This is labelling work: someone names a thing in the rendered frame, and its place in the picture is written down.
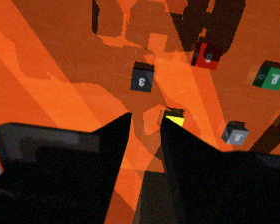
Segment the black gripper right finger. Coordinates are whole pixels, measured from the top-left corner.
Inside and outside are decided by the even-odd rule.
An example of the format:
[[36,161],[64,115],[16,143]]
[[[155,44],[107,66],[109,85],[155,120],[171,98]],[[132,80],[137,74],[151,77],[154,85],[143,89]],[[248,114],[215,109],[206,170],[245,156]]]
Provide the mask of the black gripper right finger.
[[222,151],[166,117],[160,135],[177,224],[211,224],[244,178],[280,181],[279,154]]

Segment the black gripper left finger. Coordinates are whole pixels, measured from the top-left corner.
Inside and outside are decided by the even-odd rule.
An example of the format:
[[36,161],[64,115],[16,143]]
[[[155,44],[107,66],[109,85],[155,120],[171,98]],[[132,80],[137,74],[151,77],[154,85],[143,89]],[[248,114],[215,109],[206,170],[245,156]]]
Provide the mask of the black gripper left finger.
[[132,113],[92,132],[47,126],[0,125],[0,162],[9,166],[83,175],[89,224],[104,224],[127,147]]

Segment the green block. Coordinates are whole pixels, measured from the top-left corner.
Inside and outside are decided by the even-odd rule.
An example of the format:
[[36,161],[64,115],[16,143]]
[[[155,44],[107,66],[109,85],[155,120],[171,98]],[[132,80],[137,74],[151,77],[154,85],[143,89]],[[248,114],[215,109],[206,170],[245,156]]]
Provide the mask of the green block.
[[262,89],[280,90],[280,69],[260,66],[259,72],[252,84]]

